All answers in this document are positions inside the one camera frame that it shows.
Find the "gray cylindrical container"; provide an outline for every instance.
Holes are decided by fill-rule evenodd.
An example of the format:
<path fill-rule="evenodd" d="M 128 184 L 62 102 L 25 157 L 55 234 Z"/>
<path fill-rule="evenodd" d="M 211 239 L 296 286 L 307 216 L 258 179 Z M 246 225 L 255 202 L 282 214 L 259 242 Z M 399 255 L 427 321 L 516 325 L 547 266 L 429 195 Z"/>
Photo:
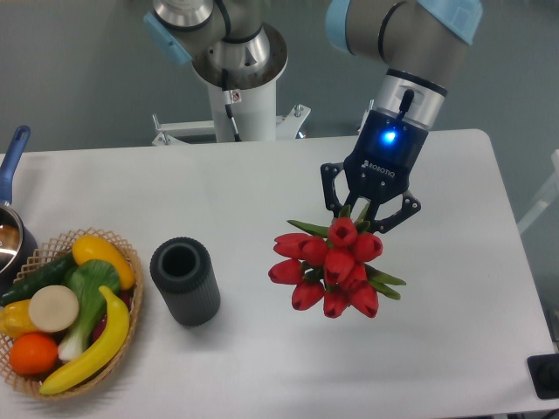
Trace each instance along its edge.
<path fill-rule="evenodd" d="M 176 237 L 163 243 L 149 271 L 177 322 L 199 326 L 217 313 L 221 298 L 210 253 L 198 241 Z"/>

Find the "table surface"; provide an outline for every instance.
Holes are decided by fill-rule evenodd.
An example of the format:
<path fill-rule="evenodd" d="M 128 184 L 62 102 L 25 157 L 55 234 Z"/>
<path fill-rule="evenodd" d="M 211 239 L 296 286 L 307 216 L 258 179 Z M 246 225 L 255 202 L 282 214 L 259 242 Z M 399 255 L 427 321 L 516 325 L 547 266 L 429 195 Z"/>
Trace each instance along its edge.
<path fill-rule="evenodd" d="M 273 284 L 287 219 L 328 224 L 319 166 L 355 138 L 28 153 L 13 208 L 39 242 L 95 227 L 141 257 L 146 293 L 128 356 L 88 395 L 33 401 L 0 386 L 2 416 L 435 418 L 552 409 L 526 359 L 553 347 L 493 150 L 481 131 L 429 135 L 411 175 L 423 209 L 374 265 L 408 282 L 375 319 L 291 307 Z M 222 305 L 178 325 L 151 282 L 155 249 L 193 237 Z"/>

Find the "yellow squash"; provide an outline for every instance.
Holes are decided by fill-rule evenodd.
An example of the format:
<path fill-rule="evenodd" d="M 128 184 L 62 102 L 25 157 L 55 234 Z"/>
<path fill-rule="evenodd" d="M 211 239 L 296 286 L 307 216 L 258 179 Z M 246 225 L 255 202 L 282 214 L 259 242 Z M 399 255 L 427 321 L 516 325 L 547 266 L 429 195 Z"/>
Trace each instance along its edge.
<path fill-rule="evenodd" d="M 85 262 L 98 259 L 108 262 L 117 272 L 121 280 L 121 289 L 129 290 L 134 286 L 135 278 L 132 268 L 128 261 L 119 251 L 102 237 L 85 234 L 79 237 L 72 245 L 72 255 L 76 264 L 82 265 Z"/>
<path fill-rule="evenodd" d="M 30 299 L 8 304 L 0 311 L 0 333 L 17 339 L 27 333 L 37 332 L 29 318 Z"/>
<path fill-rule="evenodd" d="M 49 375 L 39 388 L 41 395 L 56 395 L 91 377 L 119 352 L 130 328 L 126 304 L 108 286 L 99 291 L 107 301 L 107 326 L 101 336 L 78 358 Z"/>

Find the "robotic arm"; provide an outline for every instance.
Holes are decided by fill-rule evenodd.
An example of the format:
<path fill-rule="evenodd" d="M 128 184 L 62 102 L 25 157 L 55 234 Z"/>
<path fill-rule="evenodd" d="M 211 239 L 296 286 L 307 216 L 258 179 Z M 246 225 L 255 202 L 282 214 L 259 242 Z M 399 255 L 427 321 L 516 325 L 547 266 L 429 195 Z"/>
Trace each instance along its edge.
<path fill-rule="evenodd" d="M 208 87 L 217 142 L 273 139 L 287 48 L 262 22 L 261 0 L 153 0 L 153 7 L 146 29 L 173 63 L 192 61 Z"/>
<path fill-rule="evenodd" d="M 275 128 L 274 83 L 285 68 L 287 52 L 281 35 L 262 23 L 260 0 L 153 0 L 153 5 L 154 13 L 144 18 L 149 34 L 176 64 L 193 61 L 210 88 L 210 101 L 215 90 L 257 92 L 266 84 L 273 86 L 273 96 L 254 96 L 238 113 L 243 116 L 243 139 L 266 138 Z M 364 198 L 369 201 L 365 219 L 370 231 L 386 233 L 421 209 L 408 189 L 410 172 L 481 14 L 480 0 L 332 1 L 326 22 L 330 42 L 389 66 L 353 152 L 344 162 L 321 166 L 326 207 L 335 216 L 343 206 L 353 208 Z M 212 112 L 217 140 L 231 134 L 237 140 L 231 104 L 212 102 Z M 343 205 L 335 190 L 342 170 L 349 186 Z M 379 207 L 400 195 L 402 208 L 376 220 Z"/>
<path fill-rule="evenodd" d="M 369 201 L 371 232 L 386 233 L 421 209 L 408 190 L 410 172 L 447 89 L 473 41 L 479 0 L 334 0 L 327 14 L 330 42 L 354 55 L 389 65 L 353 152 L 343 163 L 321 166 L 328 210 L 335 216 L 358 198 Z M 346 171 L 342 205 L 335 178 Z M 375 220 L 381 205 L 402 196 L 402 208 Z"/>

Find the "red tulip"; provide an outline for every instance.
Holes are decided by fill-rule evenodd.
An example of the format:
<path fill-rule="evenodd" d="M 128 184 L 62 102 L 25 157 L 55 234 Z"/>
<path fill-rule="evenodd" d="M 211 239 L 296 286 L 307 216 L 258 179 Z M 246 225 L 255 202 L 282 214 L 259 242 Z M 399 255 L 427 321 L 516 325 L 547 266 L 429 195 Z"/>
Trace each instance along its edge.
<path fill-rule="evenodd" d="M 349 248 L 358 262 L 370 262 L 383 253 L 383 242 L 380 237 L 365 232 L 359 235 Z"/>
<path fill-rule="evenodd" d="M 349 303 L 367 317 L 375 317 L 378 311 L 378 295 L 368 282 L 363 282 L 349 291 Z"/>
<path fill-rule="evenodd" d="M 303 245 L 312 239 L 313 236 L 305 233 L 284 234 L 283 236 L 276 237 L 275 241 L 277 244 L 273 246 L 273 250 L 286 258 L 303 259 L 301 254 Z"/>
<path fill-rule="evenodd" d="M 328 229 L 328 239 L 336 247 L 350 246 L 357 240 L 358 235 L 353 221 L 347 216 L 336 218 Z"/>
<path fill-rule="evenodd" d="M 302 258 L 311 266 L 323 266 L 328 251 L 326 242 L 316 237 L 316 240 L 308 240 L 303 244 Z"/>
<path fill-rule="evenodd" d="M 303 270 L 297 259 L 289 259 L 275 264 L 268 276 L 276 284 L 297 285 L 303 280 Z"/>
<path fill-rule="evenodd" d="M 330 319 L 340 317 L 343 311 L 349 307 L 348 294 L 340 287 L 331 292 L 324 293 L 324 315 Z"/>
<path fill-rule="evenodd" d="M 330 249 L 324 262 L 324 279 L 331 285 L 343 282 L 354 264 L 355 259 L 349 250 Z"/>
<path fill-rule="evenodd" d="M 322 282 L 301 282 L 295 287 L 291 304 L 295 310 L 307 310 L 324 297 Z"/>
<path fill-rule="evenodd" d="M 365 271 L 365 264 L 356 263 L 349 275 L 340 282 L 340 286 L 344 290 L 349 290 L 367 280 L 367 271 Z"/>

